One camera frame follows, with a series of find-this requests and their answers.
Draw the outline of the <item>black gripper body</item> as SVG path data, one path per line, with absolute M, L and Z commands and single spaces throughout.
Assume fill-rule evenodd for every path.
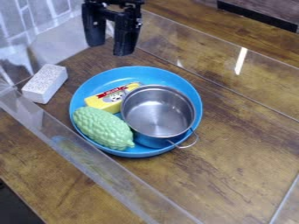
M 145 0 L 82 0 L 81 14 L 108 19 L 117 15 L 140 18 L 144 3 Z

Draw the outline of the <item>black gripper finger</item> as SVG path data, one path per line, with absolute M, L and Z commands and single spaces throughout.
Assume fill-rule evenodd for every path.
M 134 51 L 142 19 L 124 12 L 114 19 L 114 45 L 113 54 L 126 56 Z
M 97 14 L 97 7 L 85 2 L 81 5 L 81 21 L 85 40 L 90 47 L 105 43 L 105 20 Z

